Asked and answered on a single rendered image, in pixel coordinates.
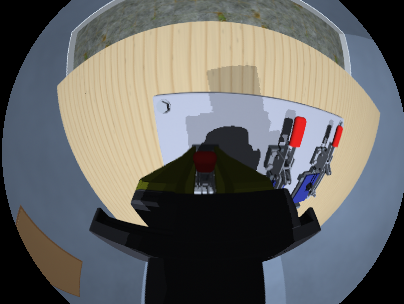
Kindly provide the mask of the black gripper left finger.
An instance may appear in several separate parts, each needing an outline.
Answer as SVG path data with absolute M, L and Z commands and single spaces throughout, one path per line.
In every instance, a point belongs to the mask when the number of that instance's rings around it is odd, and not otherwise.
M 194 193 L 196 167 L 193 155 L 195 152 L 196 146 L 193 146 L 181 157 L 144 176 L 139 180 L 136 190 L 146 189 L 173 191 L 175 193 Z

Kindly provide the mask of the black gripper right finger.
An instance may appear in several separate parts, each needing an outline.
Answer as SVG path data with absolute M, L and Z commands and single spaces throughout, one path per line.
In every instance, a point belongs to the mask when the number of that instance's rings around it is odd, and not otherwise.
M 217 155 L 214 167 L 216 193 L 242 193 L 274 189 L 270 178 L 228 156 L 218 146 L 214 146 L 214 152 Z

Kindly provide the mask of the grey fixture plate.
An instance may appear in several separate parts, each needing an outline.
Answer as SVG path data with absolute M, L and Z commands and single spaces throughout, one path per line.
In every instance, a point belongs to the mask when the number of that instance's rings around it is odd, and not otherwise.
M 167 113 L 157 102 L 170 103 Z M 192 144 L 218 144 L 226 154 L 266 175 L 264 161 L 269 145 L 290 140 L 296 116 L 306 118 L 300 147 L 292 167 L 292 195 L 299 174 L 310 172 L 316 146 L 328 148 L 336 127 L 344 119 L 328 111 L 280 98 L 231 92 L 181 92 L 153 96 L 157 134 L 163 164 L 183 155 Z

